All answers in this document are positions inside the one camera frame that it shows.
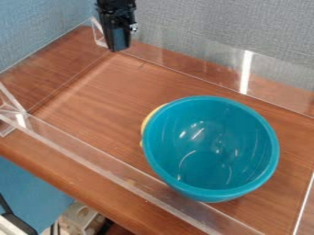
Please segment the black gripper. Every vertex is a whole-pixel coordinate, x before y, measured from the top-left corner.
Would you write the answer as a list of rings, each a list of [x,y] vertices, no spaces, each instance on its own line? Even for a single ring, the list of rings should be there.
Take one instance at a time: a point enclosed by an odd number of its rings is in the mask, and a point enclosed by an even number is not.
[[[96,0],[96,7],[108,49],[125,50],[130,32],[137,31],[134,0]]]

